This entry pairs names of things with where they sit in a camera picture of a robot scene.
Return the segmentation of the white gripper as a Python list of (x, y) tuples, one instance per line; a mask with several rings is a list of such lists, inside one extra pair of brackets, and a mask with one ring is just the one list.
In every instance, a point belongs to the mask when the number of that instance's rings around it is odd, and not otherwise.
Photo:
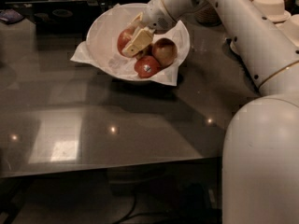
[(151, 44), (156, 32), (167, 32), (172, 29), (180, 16), (179, 5), (175, 0), (150, 0), (143, 10), (130, 22), (130, 26), (137, 27), (143, 22), (145, 28), (136, 28), (132, 39), (121, 51), (125, 57), (134, 57), (138, 52)]

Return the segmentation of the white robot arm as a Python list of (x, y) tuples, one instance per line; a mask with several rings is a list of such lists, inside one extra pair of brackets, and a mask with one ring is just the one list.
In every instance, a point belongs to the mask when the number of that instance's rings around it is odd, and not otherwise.
[(135, 56), (154, 33), (212, 6), (259, 98), (227, 128), (222, 154), (222, 224), (299, 224), (299, 51), (250, 0), (151, 0), (123, 49)]

